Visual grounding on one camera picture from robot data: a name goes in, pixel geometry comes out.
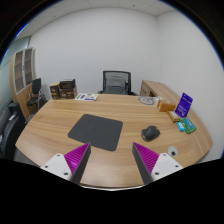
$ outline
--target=computer mouse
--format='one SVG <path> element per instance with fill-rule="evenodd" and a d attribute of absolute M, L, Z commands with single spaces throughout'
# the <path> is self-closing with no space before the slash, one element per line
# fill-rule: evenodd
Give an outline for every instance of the computer mouse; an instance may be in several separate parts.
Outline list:
<path fill-rule="evenodd" d="M 160 135 L 160 131 L 156 126 L 149 126 L 146 129 L 142 130 L 142 138 L 149 142 L 157 138 Z"/>

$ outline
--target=desk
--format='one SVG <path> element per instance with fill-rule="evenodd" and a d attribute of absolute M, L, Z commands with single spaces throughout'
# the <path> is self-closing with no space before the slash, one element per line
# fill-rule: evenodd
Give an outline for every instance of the desk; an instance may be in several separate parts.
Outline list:
<path fill-rule="evenodd" d="M 180 97 L 175 98 L 175 93 L 161 84 L 161 91 L 163 89 L 168 97 L 173 96 L 174 100 L 179 101 Z M 183 167 L 198 161 L 213 144 L 204 124 L 192 109 L 189 118 L 197 130 L 186 134 L 179 132 L 166 112 L 158 112 L 156 106 L 141 104 L 137 96 L 101 94 L 96 101 L 91 102 L 49 100 L 28 123 L 16 146 L 30 160 L 42 166 L 56 153 L 66 154 L 84 144 L 67 136 L 83 114 L 123 122 L 118 147 L 114 152 L 91 146 L 91 154 L 80 182 L 85 186 L 125 188 L 143 185 L 132 154 L 133 142 L 157 153 L 167 152 L 169 146 L 175 146 L 178 149 L 175 160 Z M 157 126 L 161 132 L 152 142 L 144 141 L 140 134 L 149 125 Z"/>

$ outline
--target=black office chair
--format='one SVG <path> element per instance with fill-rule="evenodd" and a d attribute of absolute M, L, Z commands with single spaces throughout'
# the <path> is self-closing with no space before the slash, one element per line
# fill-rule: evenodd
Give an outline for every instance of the black office chair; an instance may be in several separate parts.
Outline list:
<path fill-rule="evenodd" d="M 30 107 L 34 104 L 38 103 L 38 110 L 40 109 L 40 99 L 43 99 L 44 102 L 46 102 L 46 99 L 44 95 L 42 94 L 41 89 L 41 78 L 35 79 L 32 81 L 32 92 L 29 93 L 29 101 L 27 102 L 27 106 L 29 107 L 29 117 L 30 117 Z"/>
<path fill-rule="evenodd" d="M 138 96 L 131 91 L 131 73 L 124 71 L 103 71 L 103 90 L 98 93 Z"/>
<path fill-rule="evenodd" d="M 0 157 L 13 160 L 16 141 L 25 128 L 26 121 L 18 103 L 11 103 L 0 117 Z"/>

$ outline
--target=tissue box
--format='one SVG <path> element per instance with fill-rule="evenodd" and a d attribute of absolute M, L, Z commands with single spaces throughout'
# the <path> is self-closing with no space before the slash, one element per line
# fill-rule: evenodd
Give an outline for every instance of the tissue box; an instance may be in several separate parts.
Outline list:
<path fill-rule="evenodd" d="M 176 108 L 176 104 L 168 100 L 159 100 L 157 108 L 159 109 L 159 112 L 174 111 Z"/>
<path fill-rule="evenodd" d="M 74 99 L 77 96 L 77 87 L 73 89 L 60 89 L 61 99 Z"/>

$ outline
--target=white wall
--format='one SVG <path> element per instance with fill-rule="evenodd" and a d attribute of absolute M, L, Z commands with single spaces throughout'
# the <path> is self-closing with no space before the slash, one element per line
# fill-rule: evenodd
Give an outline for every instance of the white wall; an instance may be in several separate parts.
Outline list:
<path fill-rule="evenodd" d="M 78 92 L 102 90 L 103 70 L 129 71 L 132 91 L 157 68 L 156 18 L 134 10 L 101 8 L 72 13 L 35 33 L 36 76 L 49 85 L 75 78 Z"/>
<path fill-rule="evenodd" d="M 199 115 L 213 139 L 212 149 L 200 162 L 219 159 L 224 148 L 224 73 L 210 42 L 179 12 L 157 18 L 160 66 L 158 81 L 193 98 Z"/>

